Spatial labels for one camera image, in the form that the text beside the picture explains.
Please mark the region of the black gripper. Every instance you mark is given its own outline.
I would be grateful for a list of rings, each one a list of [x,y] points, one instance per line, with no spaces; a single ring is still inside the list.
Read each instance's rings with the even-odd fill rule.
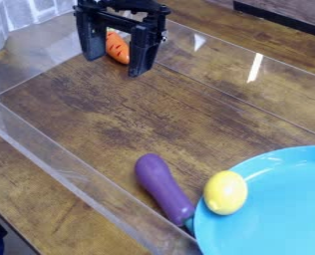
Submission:
[[[149,71],[166,39],[170,9],[158,0],[78,0],[74,11],[85,58],[94,61],[106,55],[106,27],[123,32],[133,29],[129,76]]]

